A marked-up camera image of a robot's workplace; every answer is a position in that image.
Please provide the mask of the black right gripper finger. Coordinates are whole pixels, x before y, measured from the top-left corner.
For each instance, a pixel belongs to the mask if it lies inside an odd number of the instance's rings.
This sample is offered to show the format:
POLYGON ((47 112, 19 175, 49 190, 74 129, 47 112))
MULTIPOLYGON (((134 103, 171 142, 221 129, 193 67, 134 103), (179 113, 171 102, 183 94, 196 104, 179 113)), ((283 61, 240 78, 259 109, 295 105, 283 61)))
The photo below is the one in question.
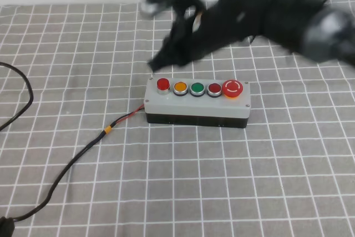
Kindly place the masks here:
POLYGON ((191 37, 168 36, 158 53, 148 61, 152 71, 159 71, 169 66, 183 67, 192 62, 193 39, 191 37))

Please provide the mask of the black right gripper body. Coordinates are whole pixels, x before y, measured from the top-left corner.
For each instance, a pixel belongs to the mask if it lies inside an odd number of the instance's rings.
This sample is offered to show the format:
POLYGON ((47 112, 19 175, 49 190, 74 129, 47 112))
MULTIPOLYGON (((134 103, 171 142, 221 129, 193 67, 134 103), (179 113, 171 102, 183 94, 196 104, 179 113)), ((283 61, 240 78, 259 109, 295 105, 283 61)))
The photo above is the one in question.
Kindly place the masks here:
POLYGON ((189 18, 177 16, 170 32, 169 61, 192 62, 261 32, 270 0, 218 0, 189 18))

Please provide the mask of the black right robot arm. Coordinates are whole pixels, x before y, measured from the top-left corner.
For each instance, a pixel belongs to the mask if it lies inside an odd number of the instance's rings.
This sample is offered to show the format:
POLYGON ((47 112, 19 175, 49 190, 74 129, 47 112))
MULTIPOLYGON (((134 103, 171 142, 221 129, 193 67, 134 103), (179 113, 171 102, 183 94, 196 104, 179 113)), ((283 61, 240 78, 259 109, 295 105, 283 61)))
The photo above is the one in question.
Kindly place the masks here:
POLYGON ((175 21, 148 63, 156 72, 185 66, 235 42, 262 36, 292 53, 322 63, 354 65, 354 17, 328 0, 143 0, 142 14, 172 9, 175 21))

